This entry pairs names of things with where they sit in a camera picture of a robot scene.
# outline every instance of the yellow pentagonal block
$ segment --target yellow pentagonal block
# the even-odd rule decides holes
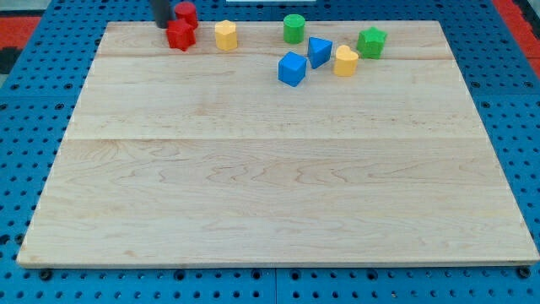
[[[236,23],[224,20],[215,25],[216,46],[220,50],[230,51],[238,47]]]
[[[358,53],[351,51],[348,46],[340,46],[336,50],[336,61],[334,63],[334,74],[337,76],[353,76],[358,64]]]

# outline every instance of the wood grain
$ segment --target wood grain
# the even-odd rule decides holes
[[[276,80],[280,23],[187,53],[111,23],[18,255],[27,268],[517,265],[540,257],[436,22],[308,22],[351,79]]]

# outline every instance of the green block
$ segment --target green block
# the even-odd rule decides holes
[[[283,40],[298,44],[304,40],[305,19],[298,14],[289,14],[283,19]]]
[[[362,54],[362,58],[379,59],[385,46],[387,33],[371,27],[362,30],[358,34],[356,49]]]

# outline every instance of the blue block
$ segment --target blue block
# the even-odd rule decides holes
[[[307,57],[310,59],[311,68],[319,68],[324,62],[330,60],[331,51],[331,41],[310,37],[307,46]]]
[[[278,65],[278,79],[290,86],[297,86],[305,77],[305,67],[307,59],[304,57],[288,52]]]

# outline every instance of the green cylinder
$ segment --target green cylinder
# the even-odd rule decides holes
[[[304,40],[305,19],[298,14],[290,14],[283,20],[283,39],[290,44],[298,44]]]

